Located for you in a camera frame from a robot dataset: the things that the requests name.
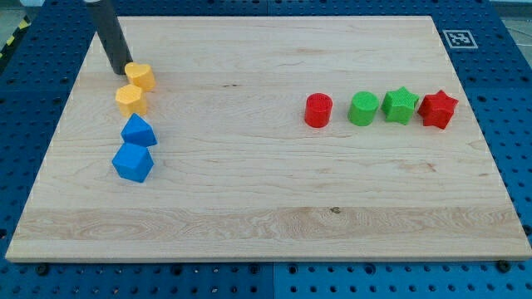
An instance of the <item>red cylinder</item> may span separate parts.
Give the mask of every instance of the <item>red cylinder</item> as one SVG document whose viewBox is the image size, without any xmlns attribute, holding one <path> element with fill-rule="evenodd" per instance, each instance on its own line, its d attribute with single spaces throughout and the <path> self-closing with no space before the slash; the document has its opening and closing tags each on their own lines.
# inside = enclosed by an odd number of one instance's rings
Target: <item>red cylinder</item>
<svg viewBox="0 0 532 299">
<path fill-rule="evenodd" d="M 307 98 L 305 122 L 314 128 L 323 128 L 329 123 L 333 100 L 323 93 L 315 93 Z"/>
</svg>

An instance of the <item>green cylinder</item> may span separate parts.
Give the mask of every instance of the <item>green cylinder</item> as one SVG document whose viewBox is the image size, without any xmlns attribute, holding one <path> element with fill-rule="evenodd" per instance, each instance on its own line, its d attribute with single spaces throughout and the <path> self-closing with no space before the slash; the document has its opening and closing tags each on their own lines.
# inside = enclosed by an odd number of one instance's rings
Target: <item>green cylinder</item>
<svg viewBox="0 0 532 299">
<path fill-rule="evenodd" d="M 352 97 L 347 118 L 354 125 L 365 126 L 373 122 L 379 100 L 369 91 L 360 91 Z"/>
</svg>

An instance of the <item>green block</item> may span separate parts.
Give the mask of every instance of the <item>green block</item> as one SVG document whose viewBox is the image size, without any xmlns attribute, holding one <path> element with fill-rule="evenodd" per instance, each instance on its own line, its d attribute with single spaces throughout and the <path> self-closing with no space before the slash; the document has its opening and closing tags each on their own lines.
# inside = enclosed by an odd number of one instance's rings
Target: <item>green block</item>
<svg viewBox="0 0 532 299">
<path fill-rule="evenodd" d="M 360 91 L 352 97 L 347 118 L 354 125 L 366 126 L 373 122 L 379 100 L 368 91 Z"/>
<path fill-rule="evenodd" d="M 382 111 L 386 115 L 386 121 L 395 121 L 408 125 L 414 114 L 419 96 L 411 93 L 405 86 L 396 91 L 388 91 L 382 102 Z"/>
</svg>

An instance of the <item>red star block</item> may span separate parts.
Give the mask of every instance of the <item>red star block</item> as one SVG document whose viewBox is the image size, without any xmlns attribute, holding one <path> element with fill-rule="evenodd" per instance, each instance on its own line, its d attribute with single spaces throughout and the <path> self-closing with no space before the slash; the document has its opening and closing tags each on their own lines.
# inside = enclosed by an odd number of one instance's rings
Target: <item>red star block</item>
<svg viewBox="0 0 532 299">
<path fill-rule="evenodd" d="M 423 117 L 423 125 L 434 125 L 445 129 L 451 117 L 455 114 L 457 99 L 448 96 L 444 91 L 435 95 L 426 95 L 417 113 Z"/>
</svg>

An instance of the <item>red block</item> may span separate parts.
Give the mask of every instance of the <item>red block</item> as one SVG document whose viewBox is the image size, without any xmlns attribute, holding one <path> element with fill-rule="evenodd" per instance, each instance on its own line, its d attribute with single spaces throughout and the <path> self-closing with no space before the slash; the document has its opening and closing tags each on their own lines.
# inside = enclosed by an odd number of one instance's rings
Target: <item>red block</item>
<svg viewBox="0 0 532 299">
<path fill-rule="evenodd" d="M 315 93 L 307 98 L 305 122 L 314 128 L 323 128 L 329 122 L 333 100 L 323 93 Z"/>
<path fill-rule="evenodd" d="M 457 99 L 448 96 L 444 91 L 435 95 L 426 95 L 417 113 L 423 117 L 423 125 L 434 125 L 445 129 L 455 114 Z"/>
</svg>

